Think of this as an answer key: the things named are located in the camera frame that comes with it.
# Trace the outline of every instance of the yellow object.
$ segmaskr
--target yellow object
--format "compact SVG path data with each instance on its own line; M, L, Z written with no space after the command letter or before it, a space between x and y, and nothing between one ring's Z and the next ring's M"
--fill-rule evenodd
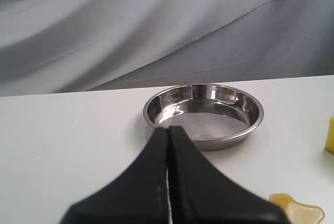
M272 194L269 201L283 208L292 224L319 224L325 218L320 207L299 203L289 194Z
M334 154L334 117L330 119L328 137L325 149Z

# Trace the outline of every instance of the white table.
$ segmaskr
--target white table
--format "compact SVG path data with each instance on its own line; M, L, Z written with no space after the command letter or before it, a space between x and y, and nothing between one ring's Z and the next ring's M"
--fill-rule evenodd
M334 156L323 151L334 76L228 85L254 95L265 118L247 141L206 157L263 198L288 193L334 223ZM0 223L57 223L117 177L143 148L142 107L162 89L0 98Z

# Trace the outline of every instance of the bowl rim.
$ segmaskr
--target bowl rim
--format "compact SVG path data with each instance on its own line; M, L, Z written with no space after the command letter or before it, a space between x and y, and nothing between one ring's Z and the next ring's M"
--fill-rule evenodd
M163 93L166 93L168 91L177 89L177 88L183 88L183 87L191 87L191 86L215 86L215 87L222 87L222 88L228 88L228 89L233 89L236 90L238 92L241 92L242 94L250 97L255 104L258 106L259 108L259 116L257 118L257 120L254 122L253 125L251 125L250 127L248 127L247 129L243 130L242 132L236 133L236 134L232 134L229 136L222 136L222 137L216 137L216 138L206 138L206 139L197 139L197 138L191 138L193 142L197 142L197 143L211 143L211 142L221 142L224 140L233 140L233 139L237 139L243 136L247 136L250 132L252 132L253 130L255 130L262 122L263 118L264 118L264 109L263 106L261 105L261 103L252 95L250 95L248 92L245 92L243 90L240 90L238 88L235 87L230 87L230 86L226 86L226 85L220 85L220 84L213 84L213 83L194 83L194 84L188 84L188 85L180 85L180 86L174 86L174 87L170 87L167 89L164 89L158 93L156 93L155 95L153 95L144 105L144 108L142 110L143 115L144 115L144 119L147 122L147 124L153 128L155 127L159 127L159 125L154 124L147 113L147 109L149 104L153 101L153 99Z

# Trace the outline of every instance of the yellow plastic piece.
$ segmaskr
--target yellow plastic piece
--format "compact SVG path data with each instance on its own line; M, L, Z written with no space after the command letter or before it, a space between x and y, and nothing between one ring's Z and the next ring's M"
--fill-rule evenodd
M299 203L289 194L272 194L269 201L283 208L292 224L319 224L325 218L320 207Z
M334 154L334 117L330 119L328 137L325 149Z

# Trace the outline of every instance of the metal bowl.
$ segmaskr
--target metal bowl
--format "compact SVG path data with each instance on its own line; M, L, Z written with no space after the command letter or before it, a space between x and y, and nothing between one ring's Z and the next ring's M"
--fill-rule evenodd
M144 118L151 127L183 126L202 151L239 143L263 116L263 107L253 96L215 84L173 87L154 95L144 106Z

